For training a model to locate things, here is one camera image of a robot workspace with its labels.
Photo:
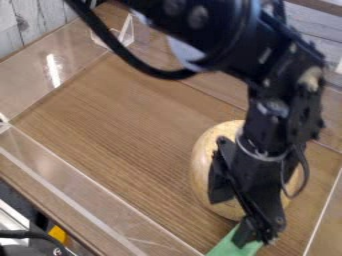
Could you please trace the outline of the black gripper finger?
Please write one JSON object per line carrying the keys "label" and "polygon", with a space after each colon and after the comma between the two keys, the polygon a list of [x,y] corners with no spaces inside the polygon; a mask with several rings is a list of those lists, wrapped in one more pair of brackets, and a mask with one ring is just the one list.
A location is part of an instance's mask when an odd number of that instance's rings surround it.
{"label": "black gripper finger", "polygon": [[233,243],[242,249],[252,242],[261,242],[261,231],[257,220],[245,216],[233,235]]}
{"label": "black gripper finger", "polygon": [[212,204],[220,204],[234,198],[234,191],[229,178],[230,167],[222,154],[216,151],[213,153],[213,161],[209,172],[209,200]]}

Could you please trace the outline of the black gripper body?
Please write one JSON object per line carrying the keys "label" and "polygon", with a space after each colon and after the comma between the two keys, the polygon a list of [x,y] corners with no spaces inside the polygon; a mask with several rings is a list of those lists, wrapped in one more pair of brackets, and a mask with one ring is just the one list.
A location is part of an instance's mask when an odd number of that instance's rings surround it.
{"label": "black gripper body", "polygon": [[245,216],[252,216],[260,226],[261,242],[269,244],[287,229],[288,220],[281,206],[281,163],[252,157],[228,137],[217,139],[218,152],[228,161],[229,178]]}

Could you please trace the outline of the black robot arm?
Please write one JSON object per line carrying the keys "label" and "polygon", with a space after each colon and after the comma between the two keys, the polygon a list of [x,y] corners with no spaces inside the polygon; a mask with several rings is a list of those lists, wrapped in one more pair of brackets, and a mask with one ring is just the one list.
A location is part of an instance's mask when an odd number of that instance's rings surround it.
{"label": "black robot arm", "polygon": [[308,176],[305,149],[325,127],[325,56],[288,24],[284,0],[122,0],[164,32],[192,72],[220,71],[249,86],[237,133],[202,145],[193,180],[209,204],[238,203],[233,244],[269,244],[285,230],[288,185]]}

